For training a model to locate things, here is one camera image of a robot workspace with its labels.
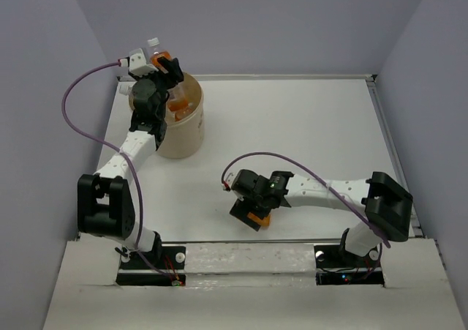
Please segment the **metal frame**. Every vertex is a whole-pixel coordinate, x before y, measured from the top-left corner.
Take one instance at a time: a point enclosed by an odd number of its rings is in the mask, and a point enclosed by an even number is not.
[[[366,78],[366,83],[372,104],[374,105],[375,113],[377,114],[377,120],[379,121],[380,129],[382,130],[385,144],[387,145],[388,153],[390,154],[390,160],[392,161],[392,166],[395,170],[396,178],[400,185],[408,190],[408,184],[404,177],[403,167],[401,166],[398,152],[396,150],[390,128],[388,127],[387,119],[385,118],[382,103],[380,102],[379,94],[377,93],[377,86],[375,85],[373,78]],[[415,232],[415,237],[425,237],[414,207],[412,209],[411,226]]]

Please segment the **white wall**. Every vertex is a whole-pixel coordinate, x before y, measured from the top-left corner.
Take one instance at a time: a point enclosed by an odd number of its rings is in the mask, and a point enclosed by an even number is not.
[[[78,0],[111,61],[158,36],[191,73],[376,73],[420,0]]]
[[[76,182],[99,147],[61,118],[61,96],[104,54],[75,0],[0,0],[0,329],[41,329],[67,239]],[[111,72],[72,96],[72,119],[102,134]]]
[[[468,325],[468,0],[422,0],[377,87],[423,230]]]

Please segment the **cylindrical container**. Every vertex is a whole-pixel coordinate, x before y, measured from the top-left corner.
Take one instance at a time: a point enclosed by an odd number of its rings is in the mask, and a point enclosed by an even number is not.
[[[182,83],[186,98],[193,107],[193,112],[185,119],[175,121],[167,112],[167,130],[157,154],[166,158],[186,158],[194,154],[202,146],[205,137],[205,122],[203,119],[203,90],[190,74],[184,73]]]

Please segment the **white table surface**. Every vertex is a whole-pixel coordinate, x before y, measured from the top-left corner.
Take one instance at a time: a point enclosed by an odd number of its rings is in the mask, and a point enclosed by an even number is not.
[[[385,249],[384,288],[317,286],[312,270],[268,286],[271,274],[244,273],[182,288],[121,287],[116,245],[93,236],[67,244],[45,330],[464,329],[432,240]]]
[[[205,140],[183,160],[154,153],[140,169],[144,225],[163,241],[337,239],[358,222],[347,211],[278,209],[271,226],[255,232],[229,215],[235,202],[220,176],[235,157],[274,151],[309,166],[325,179],[362,179],[373,171],[395,178],[365,80],[205,80]],[[127,97],[117,91],[105,139],[120,146],[129,127]],[[103,149],[99,166],[112,155]],[[301,172],[270,157],[241,161],[234,170],[268,176]],[[134,204],[137,205],[132,185]]]

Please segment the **purple cable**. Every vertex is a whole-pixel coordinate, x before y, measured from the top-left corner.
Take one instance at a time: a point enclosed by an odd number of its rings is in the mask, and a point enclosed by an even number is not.
[[[103,140],[101,138],[98,138],[96,136],[93,136],[91,134],[88,134],[87,132],[84,132],[82,131],[81,129],[79,129],[78,127],[76,127],[69,119],[68,115],[67,115],[67,109],[66,109],[66,105],[67,105],[67,98],[70,94],[70,92],[73,90],[73,88],[80,82],[82,81],[82,79],[86,78],[87,76],[90,76],[91,74],[95,73],[95,72],[99,72],[100,70],[103,70],[103,69],[106,69],[106,68],[110,68],[110,67],[120,67],[121,64],[119,61],[115,61],[113,63],[109,63],[109,64],[104,64],[102,65],[101,67],[97,67],[97,68],[94,68],[94,69],[91,69],[89,70],[88,72],[85,72],[83,75],[81,75],[78,79],[76,79],[75,81],[72,82],[72,84],[68,87],[68,89],[65,91],[64,93],[64,98],[62,98],[61,100],[61,115],[64,117],[65,119],[65,122],[68,124],[69,127],[71,127],[75,132],[77,132],[78,134],[84,136],[85,138],[89,138],[90,140],[93,140],[93,141],[96,141],[97,143],[101,143],[103,146],[107,146],[109,147],[110,149],[113,149],[114,151],[116,151],[117,153],[119,153],[124,159],[125,161],[127,162],[128,166],[129,166],[129,169],[130,169],[130,172],[132,173],[132,176],[133,176],[133,180],[135,182],[135,186],[137,188],[137,194],[138,194],[138,206],[140,207],[140,224],[138,226],[138,234],[137,234],[137,241],[135,242],[135,249],[137,250],[136,252],[138,253],[138,255],[141,257],[141,259],[143,260],[143,262],[145,262],[145,264],[150,268],[150,269],[153,269],[154,271],[157,271],[158,273],[160,274],[163,274],[167,277],[170,277],[169,274],[167,273],[164,273],[162,270],[159,270],[158,268],[156,268],[155,266],[153,266],[151,263],[149,263],[149,261],[144,257],[144,255],[138,250],[138,244],[140,243],[140,239],[141,239],[141,233],[143,231],[143,194],[142,194],[142,191],[141,191],[141,186],[140,186],[140,181],[138,180],[138,176],[137,176],[137,171],[132,163],[132,161],[130,160],[130,158],[128,157],[128,155],[124,152],[120,152],[120,148],[117,147],[116,145],[113,145],[112,143],[110,142],[107,142],[106,140]]]
[[[302,164],[299,162],[296,162],[295,160],[290,159],[289,157],[283,156],[281,154],[273,153],[273,152],[251,152],[247,154],[243,154],[237,158],[235,158],[231,163],[227,165],[227,167],[224,169],[224,171],[221,174],[221,183],[225,186],[227,186],[226,181],[224,180],[224,177],[226,176],[227,171],[229,168],[231,168],[235,163],[237,163],[239,160],[242,160],[243,158],[247,157],[253,157],[253,156],[272,156],[272,157],[277,157],[282,160],[285,160],[289,163],[292,163],[296,167],[299,167],[300,169],[304,170],[306,173],[308,173],[310,176],[312,176],[315,180],[317,180],[319,183],[321,183],[323,186],[325,186],[328,190],[330,190],[331,193],[333,193],[336,198],[338,198],[356,217],[358,217],[364,224],[369,226],[369,228],[382,239],[383,244],[387,247],[390,248],[390,242],[388,242],[387,236],[375,225],[371,224],[368,220],[366,220],[356,208],[354,208],[351,204],[348,203],[334,188],[329,187],[325,180],[320,178],[316,173],[314,173],[312,170],[304,167]]]

